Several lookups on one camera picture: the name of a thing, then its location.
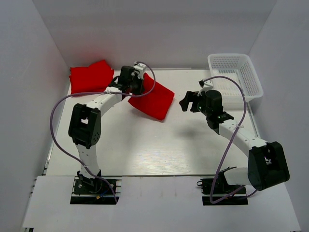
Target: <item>laundry basket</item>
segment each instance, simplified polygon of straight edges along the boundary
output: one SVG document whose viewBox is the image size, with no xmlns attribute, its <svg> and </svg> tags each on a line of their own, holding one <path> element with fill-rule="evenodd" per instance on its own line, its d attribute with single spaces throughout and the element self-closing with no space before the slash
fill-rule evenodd
<svg viewBox="0 0 309 232">
<path fill-rule="evenodd" d="M 245 54 L 212 54 L 208 56 L 211 76 L 227 76 L 236 81 L 244 92 L 246 102 L 263 95 L 254 66 Z M 221 92 L 223 106 L 228 109 L 241 107 L 242 98 L 234 83 L 216 78 L 212 80 L 215 90 Z"/>
</svg>

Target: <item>red fabric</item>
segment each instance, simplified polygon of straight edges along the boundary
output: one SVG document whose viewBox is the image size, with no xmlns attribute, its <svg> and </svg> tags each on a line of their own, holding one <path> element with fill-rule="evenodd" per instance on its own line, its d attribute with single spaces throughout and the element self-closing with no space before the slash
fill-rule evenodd
<svg viewBox="0 0 309 232">
<path fill-rule="evenodd" d="M 144 74 L 144 92 L 148 92 L 154 84 L 154 80 L 148 74 Z M 158 120 L 164 120 L 172 104 L 174 93 L 156 82 L 151 93 L 141 98 L 130 98 L 129 103 L 143 113 Z"/>
<path fill-rule="evenodd" d="M 112 81 L 114 70 L 105 60 L 89 67 L 71 68 L 71 93 L 104 91 Z"/>
</svg>

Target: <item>cable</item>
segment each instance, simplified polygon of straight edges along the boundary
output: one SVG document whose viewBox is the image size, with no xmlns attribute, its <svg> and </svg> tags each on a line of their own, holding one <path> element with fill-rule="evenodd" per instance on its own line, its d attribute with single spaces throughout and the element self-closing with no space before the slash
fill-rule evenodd
<svg viewBox="0 0 309 232">
<path fill-rule="evenodd" d="M 67 96 L 61 98 L 61 99 L 54 105 L 54 107 L 53 107 L 53 109 L 52 109 L 52 111 L 51 111 L 51 114 L 50 114 L 50 119 L 49 119 L 49 129 L 50 129 L 50 133 L 51 133 L 51 135 L 52 135 L 52 139 L 53 139 L 55 145 L 56 145 L 63 153 L 65 153 L 66 155 L 68 155 L 68 156 L 70 156 L 71 158 L 75 159 L 76 161 L 80 162 L 80 164 L 85 168 L 85 170 L 86 170 L 92 177 L 97 178 L 97 179 L 100 179 L 100 180 L 104 181 L 106 184 L 108 184 L 108 186 L 109 186 L 110 189 L 112 190 L 112 195 L 114 196 L 114 199 L 115 199 L 115 202 L 116 202 L 116 203 L 117 203 L 117 198 L 116 198 L 115 192 L 114 192 L 112 186 L 110 185 L 110 183 L 108 182 L 108 180 L 104 179 L 104 178 L 101 177 L 101 176 L 94 175 L 94 174 L 86 167 L 85 163 L 84 163 L 81 159 L 79 159 L 79 158 L 75 157 L 74 155 L 70 154 L 68 151 L 66 151 L 65 149 L 63 149 L 63 148 L 60 146 L 60 144 L 58 143 L 58 141 L 56 140 L 56 137 L 55 137 L 54 128 L 53 128 L 53 118 L 54 118 L 55 110 L 56 110 L 56 108 L 59 106 L 59 104 L 62 103 L 65 99 L 70 98 L 70 97 L 73 97 L 73 96 L 84 96 L 84 95 L 108 94 L 108 93 L 109 93 L 109 94 L 121 94 L 121 95 L 123 95 L 123 96 L 133 97 L 133 98 L 140 98 L 140 97 L 143 97 L 143 96 L 149 94 L 149 93 L 155 88 L 155 73 L 154 73 L 153 69 L 152 69 L 149 65 L 147 65 L 146 63 L 140 62 L 140 61 L 137 61 L 136 63 L 141 63 L 141 64 L 146 65 L 146 66 L 149 68 L 149 70 L 151 71 L 152 75 L 153 75 L 154 84 L 153 84 L 152 88 L 151 88 L 148 92 L 146 92 L 146 93 L 144 93 L 144 94 L 141 94 L 141 95 L 131 95 L 131 94 L 121 93 L 121 92 L 106 92 L 106 91 L 104 91 L 104 92 L 73 93 L 73 94 L 70 94 L 70 95 L 67 95 Z"/>
<path fill-rule="evenodd" d="M 212 181 L 211 193 L 210 193 L 210 202 L 211 202 L 212 204 L 216 204 L 216 203 L 218 203 L 218 202 L 224 200 L 225 198 L 227 198 L 227 197 L 229 197 L 229 196 L 232 196 L 233 194 L 237 193 L 239 190 L 241 190 L 242 188 L 245 187 L 244 185 L 243 185 L 243 186 L 240 186 L 238 189 L 236 189 L 236 190 L 234 190 L 234 191 L 228 193 L 227 195 L 225 195 L 225 196 L 223 196 L 223 197 L 221 197 L 221 198 L 219 198 L 219 199 L 217 199 L 217 200 L 215 200 L 215 201 L 212 200 L 213 191 L 214 191 L 214 187 L 215 187 L 216 182 L 217 182 L 217 178 L 218 178 L 219 172 L 220 172 L 221 167 L 222 167 L 222 165 L 223 165 L 223 162 L 224 162 L 224 160 L 225 160 L 225 158 L 226 158 L 227 152 L 229 151 L 229 149 L 230 149 L 230 147 L 231 147 L 231 145 L 232 145 L 232 143 L 233 143 L 233 140 L 234 140 L 234 138 L 235 138 L 235 136 L 236 136 L 236 134 L 237 134 L 237 131 L 239 130 L 239 127 L 241 126 L 242 122 L 243 122 L 244 119 L 245 119 L 246 111 L 247 111 L 247 104 L 246 104 L 245 95 L 244 95 L 244 93 L 243 93 L 241 87 L 239 86 L 239 84 L 237 84 L 236 81 L 234 81 L 234 80 L 232 80 L 231 78 L 226 77 L 226 76 L 213 76 L 213 77 L 210 77 L 210 78 L 205 78 L 205 79 L 203 79 L 202 81 L 203 81 L 203 82 L 206 82 L 206 81 L 209 81 L 209 80 L 212 80 L 212 79 L 215 79 L 215 78 L 223 78 L 223 79 L 229 80 L 229 81 L 233 82 L 233 83 L 237 86 L 237 88 L 240 90 L 240 93 L 241 93 L 241 96 L 242 96 L 243 105 L 244 105 L 244 110 L 243 110 L 243 115 L 242 115 L 242 117 L 241 117 L 241 120 L 239 121 L 239 124 L 237 125 L 237 127 L 236 127 L 234 133 L 232 134 L 232 137 L 231 137 L 231 139 L 230 139 L 230 141 L 229 141 L 229 143 L 228 143 L 228 145 L 227 145 L 227 147 L 226 147 L 226 149 L 225 149 L 225 151 L 224 151 L 224 153 L 223 153 L 223 156 L 222 156 L 221 161 L 220 161 L 220 163 L 219 163 L 219 166 L 218 166 L 218 168 L 217 168 L 216 174 L 215 174 L 214 179 L 213 179 L 213 181 Z M 245 198 L 248 198 L 248 197 L 252 196 L 252 195 L 255 194 L 255 193 L 256 193 L 256 191 L 253 192 L 252 194 L 250 194 L 249 196 L 246 196 Z"/>
</svg>

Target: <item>folded red cloth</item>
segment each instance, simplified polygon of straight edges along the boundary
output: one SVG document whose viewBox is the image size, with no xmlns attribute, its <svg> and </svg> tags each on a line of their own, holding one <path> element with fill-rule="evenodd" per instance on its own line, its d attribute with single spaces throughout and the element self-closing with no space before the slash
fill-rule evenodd
<svg viewBox="0 0 309 232">
<path fill-rule="evenodd" d="M 144 74 L 144 92 L 148 92 L 154 85 L 154 80 L 148 74 Z M 158 120 L 164 120 L 172 104 L 174 93 L 156 82 L 151 93 L 141 98 L 130 98 L 129 103 L 143 113 Z"/>
<path fill-rule="evenodd" d="M 71 68 L 71 93 L 104 91 L 112 81 L 114 70 L 105 60 L 89 67 Z"/>
</svg>

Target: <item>red cloth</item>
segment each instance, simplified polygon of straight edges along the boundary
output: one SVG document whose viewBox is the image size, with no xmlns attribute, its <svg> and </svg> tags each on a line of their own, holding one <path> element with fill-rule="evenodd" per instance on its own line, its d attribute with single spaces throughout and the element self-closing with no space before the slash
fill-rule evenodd
<svg viewBox="0 0 309 232">
<path fill-rule="evenodd" d="M 148 74 L 144 74 L 144 92 L 148 92 L 154 84 L 154 80 Z M 141 98 L 130 98 L 129 103 L 143 113 L 158 120 L 164 120 L 172 104 L 174 93 L 156 82 L 153 91 Z"/>
<path fill-rule="evenodd" d="M 89 67 L 71 68 L 71 93 L 104 91 L 112 81 L 114 70 L 105 60 Z"/>
</svg>

